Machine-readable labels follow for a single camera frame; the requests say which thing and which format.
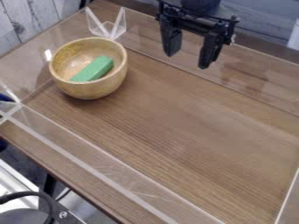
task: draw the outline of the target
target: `bowl rim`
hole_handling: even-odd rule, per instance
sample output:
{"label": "bowl rim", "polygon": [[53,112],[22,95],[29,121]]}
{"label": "bowl rim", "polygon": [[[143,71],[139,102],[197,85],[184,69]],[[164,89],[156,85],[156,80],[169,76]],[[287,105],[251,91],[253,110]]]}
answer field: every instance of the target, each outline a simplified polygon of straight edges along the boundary
{"label": "bowl rim", "polygon": [[[104,76],[103,78],[97,79],[97,80],[92,80],[92,81],[69,81],[69,80],[64,80],[59,75],[57,73],[55,72],[53,70],[53,59],[56,57],[56,55],[59,54],[59,52],[61,51],[61,49],[69,45],[72,45],[73,43],[76,42],[80,42],[83,40],[88,40],[88,39],[97,39],[97,40],[104,40],[107,42],[111,42],[113,45],[116,45],[120,49],[120,52],[123,54],[123,60],[121,60],[121,63],[120,63],[120,66],[117,67],[117,69],[115,70],[113,73],[111,73],[109,75]],[[52,55],[51,57],[51,61],[49,61],[49,70],[51,70],[51,75],[53,76],[55,79],[57,79],[59,81],[61,82],[65,82],[65,83],[69,83],[69,84],[75,84],[75,85],[87,85],[87,84],[92,84],[92,83],[96,83],[96,82],[100,82],[100,81],[104,81],[107,80],[108,78],[111,78],[111,76],[116,75],[120,70],[123,69],[123,67],[125,66],[127,64],[127,49],[112,39],[109,38],[100,38],[100,37],[91,37],[91,38],[79,38],[71,42],[68,42],[67,44],[64,44],[57,50],[56,50],[56,53]]]}

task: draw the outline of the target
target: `green sponge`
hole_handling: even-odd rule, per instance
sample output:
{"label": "green sponge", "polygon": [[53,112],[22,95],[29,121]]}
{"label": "green sponge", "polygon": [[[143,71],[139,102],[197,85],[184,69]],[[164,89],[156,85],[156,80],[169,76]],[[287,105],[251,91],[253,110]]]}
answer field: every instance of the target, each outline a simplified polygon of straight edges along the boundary
{"label": "green sponge", "polygon": [[100,56],[79,71],[69,79],[71,81],[97,80],[113,67],[113,60],[107,56]]}

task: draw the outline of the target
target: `wooden bowl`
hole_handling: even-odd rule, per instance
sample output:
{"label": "wooden bowl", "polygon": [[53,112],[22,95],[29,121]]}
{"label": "wooden bowl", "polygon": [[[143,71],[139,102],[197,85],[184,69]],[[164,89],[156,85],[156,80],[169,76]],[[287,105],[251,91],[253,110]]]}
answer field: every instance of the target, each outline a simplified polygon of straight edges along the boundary
{"label": "wooden bowl", "polygon": [[[99,56],[105,55],[115,66],[99,80],[75,82],[71,77]],[[60,90],[81,100],[93,100],[117,90],[127,76],[127,50],[107,38],[83,38],[69,42],[55,53],[49,69]]]}

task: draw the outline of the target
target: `wooden table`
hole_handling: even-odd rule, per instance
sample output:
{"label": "wooden table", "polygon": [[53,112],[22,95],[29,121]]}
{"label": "wooden table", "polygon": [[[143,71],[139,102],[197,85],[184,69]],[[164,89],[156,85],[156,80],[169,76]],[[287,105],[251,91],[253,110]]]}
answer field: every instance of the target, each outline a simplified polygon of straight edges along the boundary
{"label": "wooden table", "polygon": [[[117,12],[105,1],[91,9],[107,19]],[[225,49],[208,73],[223,74],[224,86],[240,77],[248,97],[127,50],[121,88],[104,99],[79,101],[48,81],[43,53],[87,36],[80,12],[1,58],[1,79],[22,103],[223,222],[273,223],[299,161],[297,65],[245,48]],[[233,59],[241,61],[227,65]],[[0,134],[120,222],[165,223],[14,123],[5,122]],[[97,169],[99,153],[68,146]]]}

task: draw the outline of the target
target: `robotic arm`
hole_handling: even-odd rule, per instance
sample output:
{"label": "robotic arm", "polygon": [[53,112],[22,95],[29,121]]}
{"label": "robotic arm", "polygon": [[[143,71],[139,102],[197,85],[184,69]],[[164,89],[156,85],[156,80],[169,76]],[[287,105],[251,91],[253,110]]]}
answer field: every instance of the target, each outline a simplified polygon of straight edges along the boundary
{"label": "robotic arm", "polygon": [[204,36],[199,68],[217,60],[223,45],[232,42],[239,17],[220,9],[220,0],[157,0],[156,20],[161,27],[163,50],[172,57],[181,49],[183,30]]}

